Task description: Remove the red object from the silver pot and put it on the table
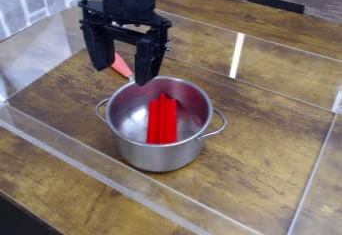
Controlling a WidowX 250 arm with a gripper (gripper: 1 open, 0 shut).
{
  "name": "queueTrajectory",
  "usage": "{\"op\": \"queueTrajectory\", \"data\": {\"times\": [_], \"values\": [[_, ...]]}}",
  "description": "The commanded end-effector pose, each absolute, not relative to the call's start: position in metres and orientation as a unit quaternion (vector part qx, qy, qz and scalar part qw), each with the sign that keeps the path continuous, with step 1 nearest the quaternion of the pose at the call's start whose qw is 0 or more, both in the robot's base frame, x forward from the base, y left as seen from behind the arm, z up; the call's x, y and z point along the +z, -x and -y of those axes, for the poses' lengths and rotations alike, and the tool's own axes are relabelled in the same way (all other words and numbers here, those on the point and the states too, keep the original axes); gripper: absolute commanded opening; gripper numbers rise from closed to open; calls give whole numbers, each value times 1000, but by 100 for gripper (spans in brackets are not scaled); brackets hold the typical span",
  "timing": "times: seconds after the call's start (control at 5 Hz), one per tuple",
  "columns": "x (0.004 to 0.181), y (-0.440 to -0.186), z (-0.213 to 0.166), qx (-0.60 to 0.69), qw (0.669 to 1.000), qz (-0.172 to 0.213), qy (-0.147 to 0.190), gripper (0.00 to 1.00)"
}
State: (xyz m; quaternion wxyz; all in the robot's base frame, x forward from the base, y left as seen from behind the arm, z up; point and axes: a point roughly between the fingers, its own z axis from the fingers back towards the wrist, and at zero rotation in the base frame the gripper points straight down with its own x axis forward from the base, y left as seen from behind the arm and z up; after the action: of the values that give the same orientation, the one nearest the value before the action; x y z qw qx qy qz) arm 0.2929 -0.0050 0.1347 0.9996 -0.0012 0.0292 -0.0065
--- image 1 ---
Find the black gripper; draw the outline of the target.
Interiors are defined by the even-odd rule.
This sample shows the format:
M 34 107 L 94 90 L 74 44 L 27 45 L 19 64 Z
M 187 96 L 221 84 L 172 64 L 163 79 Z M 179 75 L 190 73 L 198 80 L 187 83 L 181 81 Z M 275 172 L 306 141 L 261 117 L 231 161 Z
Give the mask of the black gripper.
M 82 0 L 80 29 L 92 65 L 98 71 L 115 60 L 114 41 L 136 47 L 135 83 L 146 85 L 159 74 L 164 53 L 170 50 L 168 29 L 172 23 L 154 13 L 147 20 L 119 20 L 103 12 L 102 3 Z

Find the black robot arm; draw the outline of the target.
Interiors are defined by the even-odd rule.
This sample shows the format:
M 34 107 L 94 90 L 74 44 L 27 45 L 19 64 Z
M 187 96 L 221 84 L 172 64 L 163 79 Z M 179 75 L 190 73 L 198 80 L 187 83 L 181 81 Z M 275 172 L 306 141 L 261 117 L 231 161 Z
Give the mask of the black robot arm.
M 158 75 L 170 49 L 171 21 L 155 13 L 155 0 L 80 0 L 80 29 L 98 71 L 115 62 L 115 42 L 136 46 L 135 83 L 146 85 Z

